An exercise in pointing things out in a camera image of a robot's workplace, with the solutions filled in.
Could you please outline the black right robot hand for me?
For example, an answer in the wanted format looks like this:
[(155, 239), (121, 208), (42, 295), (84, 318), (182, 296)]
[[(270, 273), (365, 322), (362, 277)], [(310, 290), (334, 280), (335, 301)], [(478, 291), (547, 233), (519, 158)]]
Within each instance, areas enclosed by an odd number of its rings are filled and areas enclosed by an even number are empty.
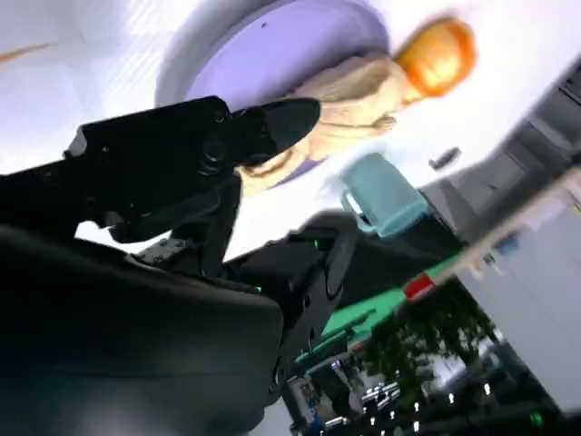
[(340, 302), (355, 221), (320, 213), (232, 261), (243, 165), (320, 118), (216, 96), (83, 124), (1, 179), (1, 432), (242, 435)]

